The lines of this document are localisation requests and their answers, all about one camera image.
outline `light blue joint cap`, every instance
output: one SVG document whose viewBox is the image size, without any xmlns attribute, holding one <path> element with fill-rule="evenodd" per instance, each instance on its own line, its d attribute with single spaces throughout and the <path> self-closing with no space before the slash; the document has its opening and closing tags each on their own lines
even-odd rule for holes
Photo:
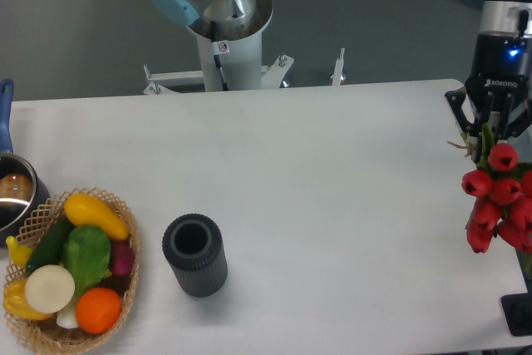
<svg viewBox="0 0 532 355">
<path fill-rule="evenodd" d="M 171 21 L 182 27 L 188 27 L 200 18 L 200 15 L 187 0 L 151 0 L 155 6 Z"/>
</svg>

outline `yellow bell pepper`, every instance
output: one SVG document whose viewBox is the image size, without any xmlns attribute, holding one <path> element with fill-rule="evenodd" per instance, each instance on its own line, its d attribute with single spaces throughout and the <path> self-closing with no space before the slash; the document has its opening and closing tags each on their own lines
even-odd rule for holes
<svg viewBox="0 0 532 355">
<path fill-rule="evenodd" d="M 7 249 L 9 250 L 9 258 L 13 263 L 21 269 L 26 268 L 26 263 L 32 255 L 33 249 L 30 249 L 26 245 L 17 243 L 17 239 L 13 236 L 8 236 L 6 239 Z"/>
<path fill-rule="evenodd" d="M 3 290 L 3 308 L 11 315 L 29 320 L 44 320 L 53 316 L 53 313 L 40 313 L 27 304 L 25 287 L 26 279 L 10 283 Z"/>
</svg>

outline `blue handle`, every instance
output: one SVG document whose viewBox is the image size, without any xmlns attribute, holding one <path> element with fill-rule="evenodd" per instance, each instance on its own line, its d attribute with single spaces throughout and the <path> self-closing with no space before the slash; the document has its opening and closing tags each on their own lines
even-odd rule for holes
<svg viewBox="0 0 532 355">
<path fill-rule="evenodd" d="M 0 82 L 0 152 L 13 153 L 13 143 L 9 135 L 9 118 L 15 84 L 11 79 Z"/>
</svg>

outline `gray floor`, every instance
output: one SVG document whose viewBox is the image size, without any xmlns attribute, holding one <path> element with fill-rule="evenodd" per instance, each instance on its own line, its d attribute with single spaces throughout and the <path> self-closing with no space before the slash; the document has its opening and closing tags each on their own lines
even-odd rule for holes
<svg viewBox="0 0 532 355">
<path fill-rule="evenodd" d="M 462 0 L 273 3 L 264 64 L 294 57 L 292 86 L 327 85 L 341 47 L 349 83 L 469 74 L 480 11 Z M 16 100 L 140 95 L 145 63 L 200 69 L 194 38 L 150 0 L 0 0 L 0 16 L 0 77 L 15 80 Z"/>
</svg>

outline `ridged black container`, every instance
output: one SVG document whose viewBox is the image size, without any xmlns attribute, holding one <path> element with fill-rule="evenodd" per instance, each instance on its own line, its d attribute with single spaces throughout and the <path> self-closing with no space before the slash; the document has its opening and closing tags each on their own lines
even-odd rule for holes
<svg viewBox="0 0 532 355">
<path fill-rule="evenodd" d="M 207 297 L 227 279 L 222 234 L 216 223 L 201 214 L 179 217 L 166 229 L 163 252 L 181 288 L 189 295 Z"/>
</svg>

